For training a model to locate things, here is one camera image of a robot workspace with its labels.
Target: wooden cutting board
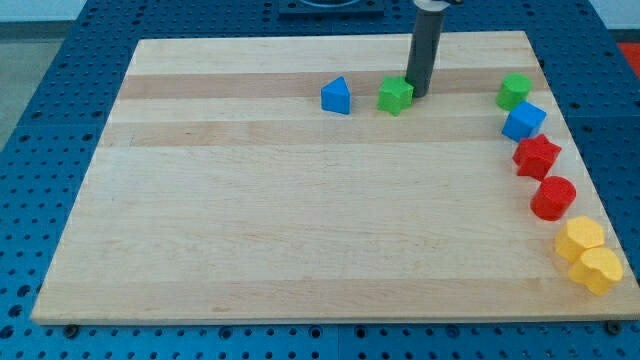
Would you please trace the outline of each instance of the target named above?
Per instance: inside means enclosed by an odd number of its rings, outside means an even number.
[[[637,318],[640,291],[522,32],[443,34],[429,96],[376,110],[409,35],[143,40],[33,311],[42,324]],[[517,177],[504,75],[563,147],[567,216],[605,226],[625,278],[597,297]],[[320,109],[345,76],[350,116]]]

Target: yellow hexagonal block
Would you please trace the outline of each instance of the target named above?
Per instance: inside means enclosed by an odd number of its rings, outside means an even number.
[[[587,216],[567,220],[556,235],[555,246],[558,255],[574,263],[587,249],[604,244],[604,230]]]
[[[569,278],[584,284],[596,295],[604,295],[622,280],[622,264],[609,248],[589,249],[569,269]]]

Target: colored block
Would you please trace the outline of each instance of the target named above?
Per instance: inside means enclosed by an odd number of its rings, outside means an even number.
[[[547,113],[539,107],[523,101],[509,113],[502,128],[502,135],[515,142],[538,133]]]
[[[542,180],[531,199],[531,210],[543,220],[555,221],[564,215],[575,199],[576,188],[569,180],[549,176]]]
[[[513,161],[518,165],[518,176],[531,176],[542,181],[556,161],[562,148],[547,139],[544,134],[522,139]]]
[[[351,92],[343,76],[325,85],[320,91],[322,110],[348,115],[351,112]]]
[[[613,250],[599,247],[580,255],[569,268],[569,279],[584,284],[596,295],[604,295],[620,280],[624,271],[620,259]]]
[[[404,76],[385,76],[382,79],[382,86],[378,91],[379,110],[398,116],[402,110],[411,107],[412,99],[413,86],[405,81]]]
[[[558,255],[574,263],[583,252],[604,245],[604,230],[587,216],[567,220],[555,238]]]
[[[519,73],[509,74],[502,80],[500,91],[496,97],[496,104],[504,110],[511,111],[526,100],[532,87],[531,79],[526,75]]]

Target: blue pegboard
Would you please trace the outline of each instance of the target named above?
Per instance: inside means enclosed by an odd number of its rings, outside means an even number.
[[[270,0],[88,0],[0,155],[0,359],[640,358],[639,322],[82,327],[73,339],[31,322],[139,39],[400,33],[414,19],[409,0],[386,0],[381,17],[278,19],[276,8]],[[448,11],[445,31],[489,30],[527,32],[638,274],[638,79],[586,0],[467,0]]]

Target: blue block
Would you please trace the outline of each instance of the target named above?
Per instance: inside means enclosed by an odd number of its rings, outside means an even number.
[[[351,92],[343,76],[323,87],[320,95],[322,110],[347,115],[351,112]]]
[[[527,101],[521,102],[511,110],[502,128],[502,135],[515,142],[535,136],[542,126],[547,113]]]

